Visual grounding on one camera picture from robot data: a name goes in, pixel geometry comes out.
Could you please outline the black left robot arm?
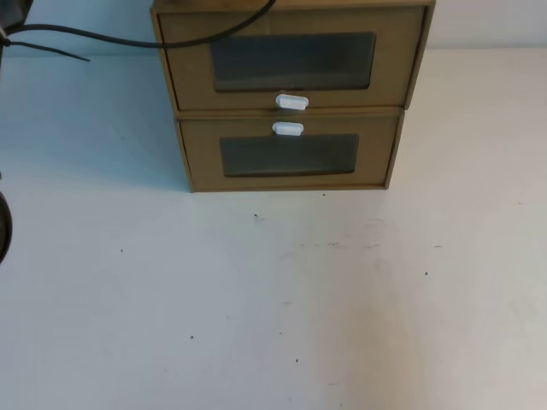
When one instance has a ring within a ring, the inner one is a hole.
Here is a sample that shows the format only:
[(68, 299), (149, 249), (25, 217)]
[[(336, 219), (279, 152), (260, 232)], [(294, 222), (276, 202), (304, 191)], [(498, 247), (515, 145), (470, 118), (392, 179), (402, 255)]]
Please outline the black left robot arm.
[[(1, 52), (5, 48), (4, 43), (7, 39), (7, 30), (10, 28), (22, 26), (30, 12), (33, 0), (1, 0), (0, 8), (0, 25), (1, 25)], [(9, 251), (13, 234), (13, 220), (9, 209), (8, 202), (3, 194), (1, 194), (1, 234), (0, 259), (3, 261)]]

